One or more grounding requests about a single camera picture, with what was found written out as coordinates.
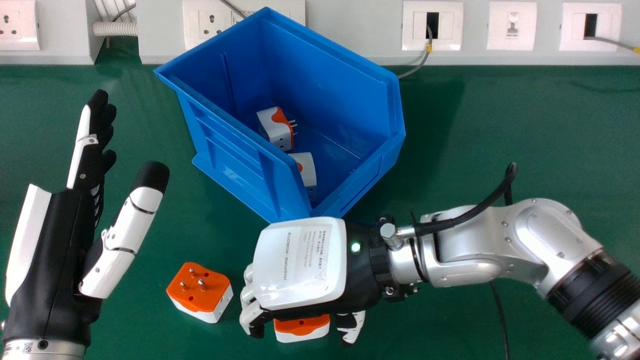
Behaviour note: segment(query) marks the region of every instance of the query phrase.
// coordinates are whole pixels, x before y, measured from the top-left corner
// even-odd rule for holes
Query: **white flexible tube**
[[[138,24],[135,22],[94,22],[93,34],[97,37],[136,37]]]

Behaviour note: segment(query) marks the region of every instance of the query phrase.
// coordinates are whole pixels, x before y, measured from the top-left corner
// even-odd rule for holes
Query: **green led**
[[[354,254],[358,254],[362,250],[362,244],[357,241],[351,243],[351,252]]]

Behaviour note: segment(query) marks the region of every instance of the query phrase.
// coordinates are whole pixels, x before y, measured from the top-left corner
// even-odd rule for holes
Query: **orange and white plug adapter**
[[[289,154],[289,156],[296,160],[296,164],[298,164],[298,171],[300,171],[300,176],[302,177],[302,184],[307,189],[309,200],[315,201],[318,182],[314,157],[311,156],[310,152],[299,152],[297,154]]]
[[[329,333],[331,318],[328,314],[297,320],[273,320],[276,339],[281,343],[319,339]]]
[[[295,120],[287,120],[279,106],[256,113],[260,121],[260,134],[282,151],[293,149],[293,128],[298,126]]]
[[[166,293],[178,310],[207,323],[218,322],[234,296],[226,276],[196,263],[185,263]]]

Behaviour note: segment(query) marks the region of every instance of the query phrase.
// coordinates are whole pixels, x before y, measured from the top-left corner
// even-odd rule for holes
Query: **robotic arm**
[[[104,151],[116,109],[98,90],[84,107],[67,188],[49,193],[29,185],[6,272],[9,316],[2,322],[3,360],[82,359],[90,324],[151,225],[169,179],[146,163],[111,227],[94,243],[104,203],[104,176],[116,160]]]
[[[558,202],[490,207],[514,176],[512,164],[479,205],[423,215],[409,226],[396,227],[390,216],[373,226],[335,218],[272,224],[245,272],[241,324],[259,338],[271,319],[341,314],[334,319],[350,345],[364,310],[379,299],[404,300],[419,282],[444,288],[503,277],[531,284],[599,359],[640,359],[640,281]],[[348,326],[345,314],[353,314]]]

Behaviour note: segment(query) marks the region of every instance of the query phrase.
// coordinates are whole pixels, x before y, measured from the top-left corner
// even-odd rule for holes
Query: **blue plastic bin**
[[[396,76],[269,8],[156,69],[178,94],[193,164],[268,222],[341,217],[404,141]],[[311,152],[311,203],[295,161],[258,134],[256,111],[296,119]]]

